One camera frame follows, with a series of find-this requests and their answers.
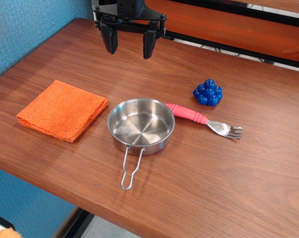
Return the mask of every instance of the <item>blue rubber ball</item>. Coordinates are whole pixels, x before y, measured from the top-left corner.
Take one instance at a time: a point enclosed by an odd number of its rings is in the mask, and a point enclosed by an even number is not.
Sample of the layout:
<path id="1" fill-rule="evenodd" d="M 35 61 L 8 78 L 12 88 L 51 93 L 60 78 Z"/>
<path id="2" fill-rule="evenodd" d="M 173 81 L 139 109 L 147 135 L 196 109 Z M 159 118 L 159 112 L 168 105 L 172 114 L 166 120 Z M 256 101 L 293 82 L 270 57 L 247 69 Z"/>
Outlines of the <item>blue rubber ball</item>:
<path id="1" fill-rule="evenodd" d="M 200 83 L 200 84 L 198 85 L 197 89 L 198 89 L 198 92 L 199 92 L 199 93 L 203 93 L 203 92 L 204 92 L 204 86 L 203 86 L 203 83 Z"/>
<path id="2" fill-rule="evenodd" d="M 219 99 L 215 95 L 212 98 L 208 98 L 208 100 L 207 100 L 207 104 L 210 106 L 215 106 L 218 104 L 218 102 L 219 102 Z"/>
<path id="3" fill-rule="evenodd" d="M 220 93 L 220 94 L 216 94 L 217 98 L 219 99 L 219 101 L 223 98 L 223 94 Z"/>
<path id="4" fill-rule="evenodd" d="M 200 94 L 198 96 L 198 103 L 201 105 L 206 105 L 208 102 L 208 99 L 206 97 L 203 96 L 203 94 Z"/>
<path id="5" fill-rule="evenodd" d="M 198 96 L 200 95 L 197 88 L 193 91 L 193 95 L 194 95 L 195 98 L 198 98 Z"/>
<path id="6" fill-rule="evenodd" d="M 204 82 L 204 88 L 214 88 L 215 82 L 213 79 L 208 79 Z"/>
<path id="7" fill-rule="evenodd" d="M 203 96 L 206 98 L 212 98 L 214 96 L 214 89 L 213 88 L 206 88 L 203 92 Z"/>
<path id="8" fill-rule="evenodd" d="M 218 85 L 214 87 L 215 95 L 222 93 L 222 88 Z"/>

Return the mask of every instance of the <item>wire handle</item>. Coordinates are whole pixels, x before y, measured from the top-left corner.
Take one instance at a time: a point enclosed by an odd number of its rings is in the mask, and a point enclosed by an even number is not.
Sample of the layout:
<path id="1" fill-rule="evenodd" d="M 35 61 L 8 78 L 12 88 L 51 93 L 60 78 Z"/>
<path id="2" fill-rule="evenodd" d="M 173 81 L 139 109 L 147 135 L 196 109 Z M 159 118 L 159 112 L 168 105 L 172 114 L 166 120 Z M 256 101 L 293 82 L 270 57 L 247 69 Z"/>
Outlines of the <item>wire handle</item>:
<path id="1" fill-rule="evenodd" d="M 120 187 L 124 190 L 129 190 L 132 185 L 133 185 L 133 178 L 134 178 L 134 175 L 135 173 L 138 171 L 139 169 L 139 165 L 140 165 L 140 160 L 141 160 L 141 156 L 143 155 L 143 151 L 145 150 L 145 147 L 143 147 L 140 151 L 140 154 L 139 154 L 139 159 L 138 159 L 138 163 L 137 163 L 137 167 L 136 169 L 134 170 L 134 172 L 131 174 L 131 178 L 130 178 L 130 184 L 128 187 L 124 187 L 124 182 L 125 182 L 125 178 L 126 178 L 126 169 L 125 169 L 125 164 L 126 164 L 126 160 L 127 160 L 127 155 L 128 155 L 128 150 L 130 149 L 130 146 L 127 145 L 126 146 L 126 152 L 125 152 L 125 157 L 124 157 L 124 162 L 123 162 L 123 171 L 124 171 L 124 175 L 123 175 L 123 179 L 120 183 Z"/>

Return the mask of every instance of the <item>blue wall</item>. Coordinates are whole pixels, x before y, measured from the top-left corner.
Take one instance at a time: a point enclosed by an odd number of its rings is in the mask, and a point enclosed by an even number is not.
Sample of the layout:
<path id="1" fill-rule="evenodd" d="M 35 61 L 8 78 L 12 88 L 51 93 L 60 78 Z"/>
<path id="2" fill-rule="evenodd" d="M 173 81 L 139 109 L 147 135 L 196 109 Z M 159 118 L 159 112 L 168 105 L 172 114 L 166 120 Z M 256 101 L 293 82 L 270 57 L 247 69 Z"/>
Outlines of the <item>blue wall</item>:
<path id="1" fill-rule="evenodd" d="M 91 0 L 0 0 L 0 76 L 76 18 Z M 23 238 L 49 238 L 74 206 L 0 170 L 0 216 Z"/>
<path id="2" fill-rule="evenodd" d="M 0 76 L 75 18 L 91 0 L 0 0 Z"/>
<path id="3" fill-rule="evenodd" d="M 0 170 L 0 217 L 23 238 L 50 238 L 74 205 Z"/>

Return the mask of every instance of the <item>folded orange cloth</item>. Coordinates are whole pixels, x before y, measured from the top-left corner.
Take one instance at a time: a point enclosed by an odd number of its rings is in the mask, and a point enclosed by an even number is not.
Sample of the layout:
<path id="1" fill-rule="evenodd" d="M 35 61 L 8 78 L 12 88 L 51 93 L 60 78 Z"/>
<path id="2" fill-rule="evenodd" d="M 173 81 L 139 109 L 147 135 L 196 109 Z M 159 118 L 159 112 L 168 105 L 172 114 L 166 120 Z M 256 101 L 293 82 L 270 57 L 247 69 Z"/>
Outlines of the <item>folded orange cloth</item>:
<path id="1" fill-rule="evenodd" d="M 12 228 L 9 228 L 0 231 L 0 238 L 22 238 L 22 237 L 18 232 L 15 232 Z"/>
<path id="2" fill-rule="evenodd" d="M 106 98 L 56 80 L 16 117 L 23 126 L 73 142 L 107 104 Z"/>

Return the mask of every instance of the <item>metal pan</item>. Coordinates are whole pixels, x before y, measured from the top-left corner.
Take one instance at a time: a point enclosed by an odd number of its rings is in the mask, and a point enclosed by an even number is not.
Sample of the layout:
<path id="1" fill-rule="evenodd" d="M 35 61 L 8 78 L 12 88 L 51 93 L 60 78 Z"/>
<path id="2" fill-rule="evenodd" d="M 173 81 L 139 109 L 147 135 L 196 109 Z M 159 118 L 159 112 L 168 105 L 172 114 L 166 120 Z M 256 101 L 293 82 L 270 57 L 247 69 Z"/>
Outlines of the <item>metal pan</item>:
<path id="1" fill-rule="evenodd" d="M 149 98 L 135 98 L 118 104 L 111 111 L 108 127 L 116 145 L 125 151 L 121 188 L 132 187 L 133 178 L 139 169 L 141 157 L 163 149 L 175 127 L 173 112 L 162 102 Z M 127 154 L 139 155 L 130 184 L 124 187 Z"/>

